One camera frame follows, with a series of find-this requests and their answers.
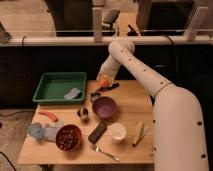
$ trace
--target purple bowl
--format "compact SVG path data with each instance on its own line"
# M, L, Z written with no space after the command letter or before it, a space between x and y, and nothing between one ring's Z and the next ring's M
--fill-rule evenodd
M115 101L107 96L102 96L96 99L92 105L93 112L102 119L113 117L118 107Z

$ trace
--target fork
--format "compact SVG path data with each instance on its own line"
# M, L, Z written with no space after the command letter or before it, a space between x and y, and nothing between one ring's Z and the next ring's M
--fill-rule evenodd
M119 161L120 161L120 159L119 159L119 158L117 158L116 156L114 156L114 155L112 155L112 154L109 154L109 153L106 153L106 152L102 151L99 147L97 147L97 146L96 146L96 145L94 145L94 144L91 144L91 145L90 145L90 147L91 147L91 149L92 149L92 150L94 150L95 152L103 153L103 154L105 154L106 156L108 156L108 157L110 157L110 158L114 159L114 160L115 160L115 161L117 161L117 162L119 162Z

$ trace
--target cable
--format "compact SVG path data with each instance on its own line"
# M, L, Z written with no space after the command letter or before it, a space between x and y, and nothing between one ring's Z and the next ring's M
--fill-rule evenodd
M4 154L3 152L0 151L0 154L2 154L8 161L8 163L10 163L11 167L13 168L14 171L16 171L15 166L13 165L13 163L10 161L10 159L7 157L6 154Z
M10 113L8 115L0 114L0 117L8 117L8 116L12 116L12 115L16 115L16 114L24 113L24 112L35 112L35 111L34 110L23 110L23 111L18 111L18 112Z
M177 53L175 42L168 35L162 35L162 36L166 37L170 41L170 43L173 45L174 55L175 55L175 77L176 77L175 79L176 81L178 81L179 80L178 53Z

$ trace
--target wooden table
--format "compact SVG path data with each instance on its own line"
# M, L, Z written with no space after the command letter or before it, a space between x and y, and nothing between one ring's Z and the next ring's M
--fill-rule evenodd
M119 113L113 118L108 127L113 122L120 122L127 128L127 137L117 145L112 142L109 129L98 140L97 146L104 151L112 153L120 158L121 164L152 164L153 163L153 132L152 132L152 104L147 91L137 82L130 80L117 81L120 86L116 89L104 92L102 95L112 97L119 108ZM88 81L86 99L83 104L89 110L90 120L87 123L81 122L77 116L79 105L58 105L39 106L32 120L34 122L54 123L46 116L37 114L40 110L46 110L57 115L65 124L76 124L83 134L83 142L74 151L64 152L57 148L55 143L44 141L37 142L34 138L26 136L21 153L19 164L113 164L117 163L111 158L96 153L90 149L88 135L96 127L100 119L92 111L90 93L95 91L98 85L95 81ZM148 126L144 139L136 146L132 146L135 134L135 125L143 120Z

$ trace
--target orange object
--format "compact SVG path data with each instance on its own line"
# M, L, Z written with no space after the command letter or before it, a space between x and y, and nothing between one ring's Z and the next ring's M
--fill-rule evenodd
M107 88L107 87L110 86L110 85L109 85L109 81L108 81L107 79L101 79L101 80L99 81L99 84L100 84L101 87L104 87L104 88Z
M47 112L47 111L40 111L38 112L38 114L40 115L46 115L47 117L49 117L53 122L57 122L58 118L51 112Z

